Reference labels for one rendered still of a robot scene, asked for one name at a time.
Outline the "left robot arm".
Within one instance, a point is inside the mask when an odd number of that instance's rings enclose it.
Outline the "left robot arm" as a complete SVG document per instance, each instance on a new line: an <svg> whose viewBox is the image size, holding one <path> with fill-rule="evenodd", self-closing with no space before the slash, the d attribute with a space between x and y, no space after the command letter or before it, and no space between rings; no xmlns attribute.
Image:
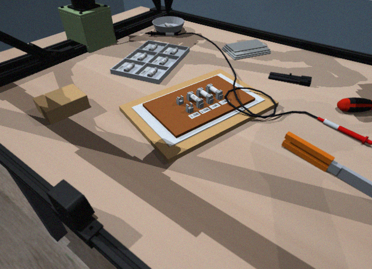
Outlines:
<svg viewBox="0 0 372 269"><path fill-rule="evenodd" d="M71 0L71 2L72 5L68 5L67 7L79 12L101 7L99 4L95 3L95 0Z"/></svg>

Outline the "tan rectangular block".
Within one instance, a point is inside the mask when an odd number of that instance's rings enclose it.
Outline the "tan rectangular block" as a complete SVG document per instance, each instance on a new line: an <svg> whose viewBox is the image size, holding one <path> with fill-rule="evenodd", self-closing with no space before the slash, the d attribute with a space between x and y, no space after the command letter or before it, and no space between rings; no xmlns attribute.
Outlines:
<svg viewBox="0 0 372 269"><path fill-rule="evenodd" d="M90 108L87 95L74 84L37 96L33 101L49 124Z"/></svg>

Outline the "red and black screwdriver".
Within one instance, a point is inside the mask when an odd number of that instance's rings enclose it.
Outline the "red and black screwdriver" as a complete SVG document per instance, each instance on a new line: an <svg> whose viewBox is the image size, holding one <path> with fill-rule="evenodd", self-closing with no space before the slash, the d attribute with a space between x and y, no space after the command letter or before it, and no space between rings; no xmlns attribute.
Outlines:
<svg viewBox="0 0 372 269"><path fill-rule="evenodd" d="M372 100L365 98L345 98L337 103L337 107L343 112L365 112L372 110Z"/></svg>

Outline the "red test probe with black lead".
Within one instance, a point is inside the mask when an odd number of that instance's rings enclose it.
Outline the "red test probe with black lead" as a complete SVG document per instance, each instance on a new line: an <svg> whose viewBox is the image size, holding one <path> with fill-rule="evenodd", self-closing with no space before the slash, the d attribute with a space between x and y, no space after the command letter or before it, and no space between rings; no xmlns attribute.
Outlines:
<svg viewBox="0 0 372 269"><path fill-rule="evenodd" d="M181 33L181 34L195 34L195 33ZM181 34L179 34L179 35L181 35ZM199 34L195 34L195 35L201 36L201 35L199 35ZM205 38L204 36L201 36L201 37ZM209 39L207 39L207 38L205 38L205 39L208 40L208 41L210 41L212 44L214 44L214 45L215 45L215 46L216 46L216 47L221 51L221 53L224 55L224 57L226 58L225 54L222 52L222 50L221 50L221 49L220 49L220 48L219 48L215 43L213 43L211 40L209 40ZM227 58L226 58L226 60L228 61ZM357 140L359 140L359 141L362 141L362 144L367 143L367 144L369 144L369 145L372 145L372 141L368 139L368 138L369 138L368 136L364 137L364 136L359 135L359 134L357 134L357 133L355 133L355 132L353 132L353 131L351 131L351 130L349 130L349 129L347 129L347 128L344 128L344 127L342 127L342 126L340 126L340 125L338 125L338 124L335 124L335 123L333 123L332 121L329 121L329 120L327 120L327 119L322 119L322 118L317 117L317 116L314 116L314 115L312 115L312 114L310 114L310 113L308 113L308 112L303 112L303 111L290 111L290 112L285 112L285 113L275 114L275 113L276 113L277 104L276 104L275 101L272 99L272 97L269 96L268 94L265 94L264 92L262 92L262 91L260 91L260 90L257 90L257 89L253 89L253 88L247 88L247 87L237 87L237 88L235 88L235 81L236 81L236 79L237 79L237 76L236 76L236 73L235 73L235 71L234 71L234 69L233 69L233 67L231 66L231 64L230 64L229 61L228 61L228 64L230 65L232 71L234 72L235 80L234 80L234 83L233 83L233 89L229 90L229 91L226 93L226 95L225 95L224 97L225 97L225 99L227 100L228 104L231 105L232 107L234 107L235 109L237 109L238 111L240 111L240 112L242 112L242 113L244 113L244 114L247 114L248 116L252 116L252 117L261 117L261 118L264 118L264 119L266 119L266 118L268 118L268 117L275 117L275 116L280 116L280 115L288 114L288 113L306 113L306 114L308 114L308 115L310 115L310 116L312 116L312 117L314 117L314 118L316 118L316 119L322 121L323 124L325 124L325 125L327 125L327 126L330 126L330 127L334 128L334 129L340 131L340 132L343 132L344 134L346 134L346 135L348 135L348 136L351 136L351 137L353 137L353 138L355 138L355 139L357 139ZM252 113L252 112L251 112L250 110L248 110L248 109L247 109L247 108L246 108L246 107L241 103L241 101L238 99L237 94L236 94L236 91L235 91L236 89L251 89L251 90L253 90L253 91L261 92L262 94L268 96L268 97L272 100L272 102L275 104L274 113L272 113L272 114L270 114L270 115L268 115L268 116L260 116L260 115L258 115L258 114L254 114L254 113ZM244 111L242 111L242 110L240 110L240 109L238 109L237 107L235 107L233 104L231 104L231 103L229 102L229 100L227 99L227 95L228 95L228 93L231 92L231 91L234 91L234 94L235 94L235 97L236 97L237 101L238 101L238 102L240 103L240 105L241 105L245 110L247 110L250 114L247 113L247 112L244 112Z"/></svg>

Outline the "grey round shallow dish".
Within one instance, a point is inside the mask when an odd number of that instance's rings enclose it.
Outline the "grey round shallow dish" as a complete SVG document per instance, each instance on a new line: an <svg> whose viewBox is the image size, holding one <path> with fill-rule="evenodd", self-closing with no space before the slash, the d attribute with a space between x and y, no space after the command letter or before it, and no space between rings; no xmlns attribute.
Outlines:
<svg viewBox="0 0 372 269"><path fill-rule="evenodd" d="M154 19L152 23L156 29L156 32L178 34L181 32L181 29L184 25L184 20L174 16L163 16ZM172 25L172 27L165 26L165 23Z"/></svg>

